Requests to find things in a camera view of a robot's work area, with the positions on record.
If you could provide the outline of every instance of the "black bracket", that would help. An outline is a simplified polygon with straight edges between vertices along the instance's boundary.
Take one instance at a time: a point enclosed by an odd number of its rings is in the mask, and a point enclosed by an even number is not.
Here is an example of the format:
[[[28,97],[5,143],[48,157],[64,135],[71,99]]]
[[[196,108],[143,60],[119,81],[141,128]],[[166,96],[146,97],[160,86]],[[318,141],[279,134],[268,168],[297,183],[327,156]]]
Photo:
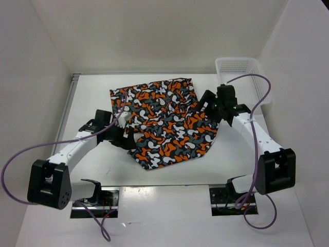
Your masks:
[[[89,120],[79,129],[79,131],[89,131],[91,133],[96,133],[110,124],[111,117],[112,112],[96,110],[95,119]],[[97,144],[107,140],[112,145],[123,148],[125,150],[136,148],[134,128],[129,127],[128,137],[124,137],[124,133],[124,128],[114,125],[107,131],[97,135]]]
[[[27,200],[48,207],[63,209],[72,194],[68,167],[36,160],[31,168]]]
[[[210,90],[206,90],[195,109],[201,111],[205,103],[207,103],[205,113],[210,119],[218,123],[224,119],[230,126],[232,126],[235,116],[244,112],[250,113],[245,104],[237,104],[235,90],[232,85],[222,84],[218,86],[217,95]]]
[[[294,187],[296,182],[296,155],[292,149],[279,152],[265,152],[258,160],[256,189],[268,194]]]
[[[96,205],[99,202],[99,195],[102,192],[101,183],[91,179],[81,179],[81,180],[91,182],[95,185],[93,196],[90,198],[84,198],[84,201],[88,202],[91,205]]]

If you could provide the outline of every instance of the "white table surface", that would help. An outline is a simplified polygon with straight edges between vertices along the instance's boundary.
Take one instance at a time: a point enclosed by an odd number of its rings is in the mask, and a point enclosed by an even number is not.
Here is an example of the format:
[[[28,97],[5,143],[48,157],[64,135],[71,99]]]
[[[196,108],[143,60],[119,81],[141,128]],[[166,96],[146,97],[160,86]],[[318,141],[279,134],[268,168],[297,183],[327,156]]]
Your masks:
[[[198,99],[206,89],[216,92],[218,86],[217,75],[212,74],[80,76],[63,139],[73,138],[81,126],[94,118],[96,109],[112,110],[110,89],[177,77],[192,78]],[[255,118],[266,129],[260,109]],[[238,175],[251,174],[253,168],[252,149],[236,130],[222,121],[213,146],[202,158],[146,171],[126,150],[102,142],[75,167],[71,180],[88,178],[104,186],[218,184]]]
[[[74,95],[64,139],[93,118],[96,109],[111,109],[109,89],[175,77],[191,77],[198,98],[205,89],[215,92],[216,75],[101,75],[81,76]],[[264,119],[257,116],[264,127]],[[75,180],[90,178],[104,185],[176,185],[225,183],[235,175],[251,173],[253,154],[228,125],[221,124],[216,142],[203,158],[155,171],[145,171],[125,151],[100,144],[75,168]],[[243,246],[313,247],[295,190],[271,195],[278,218],[267,230],[250,228],[242,216],[211,216],[209,187],[122,187],[119,214],[107,219],[112,241],[107,243],[93,219],[70,219],[71,205],[63,210],[28,206],[16,247],[23,246]],[[256,195],[259,215],[254,224],[268,224],[273,207]]]
[[[122,187],[119,214],[107,219],[112,241],[106,242],[93,219],[70,219],[70,204],[63,210],[28,206],[16,247],[313,247],[294,189],[272,195],[276,223],[267,230],[249,227],[242,216],[211,216],[207,185]],[[257,225],[272,220],[273,207],[256,195]]]

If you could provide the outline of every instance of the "black joint motor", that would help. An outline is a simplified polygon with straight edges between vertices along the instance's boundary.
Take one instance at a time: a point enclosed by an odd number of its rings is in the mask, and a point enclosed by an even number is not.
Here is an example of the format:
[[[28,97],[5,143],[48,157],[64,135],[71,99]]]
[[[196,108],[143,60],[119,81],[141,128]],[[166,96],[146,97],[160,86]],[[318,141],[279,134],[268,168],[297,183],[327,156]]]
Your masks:
[[[207,103],[205,113],[210,119],[218,123],[223,119],[230,126],[232,126],[235,116],[238,116],[240,113],[250,113],[250,110],[245,104],[237,104],[235,89],[232,85],[222,84],[218,86],[217,95],[206,90],[195,109],[201,111],[205,103]]]
[[[296,155],[292,149],[260,156],[255,188],[261,195],[294,187],[295,181]]]
[[[27,200],[36,204],[63,209],[72,194],[68,167],[36,160],[31,168]]]

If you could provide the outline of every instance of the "cloth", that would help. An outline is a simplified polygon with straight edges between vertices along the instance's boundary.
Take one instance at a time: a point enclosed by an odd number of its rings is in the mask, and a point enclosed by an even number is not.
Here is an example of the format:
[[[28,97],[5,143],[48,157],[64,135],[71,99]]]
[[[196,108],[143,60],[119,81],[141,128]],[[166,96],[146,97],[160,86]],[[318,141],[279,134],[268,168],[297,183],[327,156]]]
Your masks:
[[[143,133],[129,154],[153,170],[202,157],[211,147],[218,124],[194,108],[198,100],[192,79],[177,78],[110,90],[113,113],[127,93],[128,127]]]

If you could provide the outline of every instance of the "white wall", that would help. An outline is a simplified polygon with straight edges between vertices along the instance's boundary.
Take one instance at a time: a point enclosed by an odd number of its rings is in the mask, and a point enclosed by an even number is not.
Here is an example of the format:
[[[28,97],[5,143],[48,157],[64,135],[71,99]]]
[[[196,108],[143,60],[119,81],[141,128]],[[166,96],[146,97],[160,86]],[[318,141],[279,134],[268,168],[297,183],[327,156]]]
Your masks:
[[[296,152],[296,191],[316,247],[329,241],[328,41],[321,0],[290,0],[260,57],[276,97],[265,119]]]
[[[0,6],[2,168],[22,148],[54,140],[70,77],[32,4],[26,0],[0,0]],[[16,196],[26,199],[31,164],[36,157],[49,155],[50,150],[31,151],[8,168],[6,182]],[[25,205],[13,202],[1,191],[1,246],[15,245],[25,210]]]
[[[286,0],[31,0],[70,72],[215,72],[257,58]]]

